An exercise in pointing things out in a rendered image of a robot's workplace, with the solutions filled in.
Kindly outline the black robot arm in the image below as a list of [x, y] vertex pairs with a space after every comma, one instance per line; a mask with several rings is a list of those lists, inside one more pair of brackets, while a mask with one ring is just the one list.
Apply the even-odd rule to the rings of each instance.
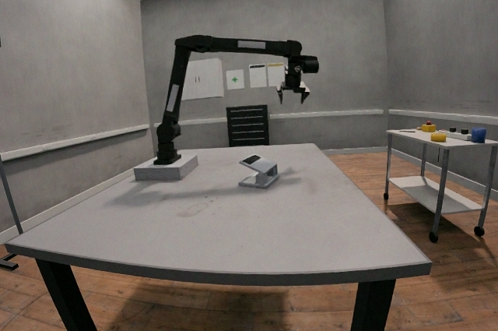
[[[275, 55], [288, 58], [285, 65], [285, 84], [287, 73], [296, 76], [301, 73], [318, 73], [319, 63], [316, 56], [301, 55], [302, 45], [297, 40], [260, 40], [232, 37], [192, 35], [175, 40], [175, 56], [163, 113], [163, 121], [156, 130], [158, 137], [157, 159], [154, 165], [173, 164], [181, 159], [174, 149], [176, 137], [182, 135], [178, 124], [181, 97], [191, 52], [236, 52]], [[290, 56], [291, 55], [291, 56]], [[303, 59], [301, 59], [303, 58]], [[288, 70], [287, 70], [288, 68]], [[165, 118], [164, 118], [165, 117]]]

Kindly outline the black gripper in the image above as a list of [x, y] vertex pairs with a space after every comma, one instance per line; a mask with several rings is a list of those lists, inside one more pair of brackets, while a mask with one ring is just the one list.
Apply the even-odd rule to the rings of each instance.
[[300, 83], [300, 74], [293, 76], [287, 73], [287, 84], [285, 84], [285, 82], [281, 82], [281, 86], [276, 86], [279, 98], [281, 100], [281, 105], [282, 105], [282, 95], [283, 95], [282, 90], [293, 90], [294, 93], [302, 93], [301, 104], [303, 104], [305, 99], [310, 94], [308, 87], [306, 87], [302, 81]]

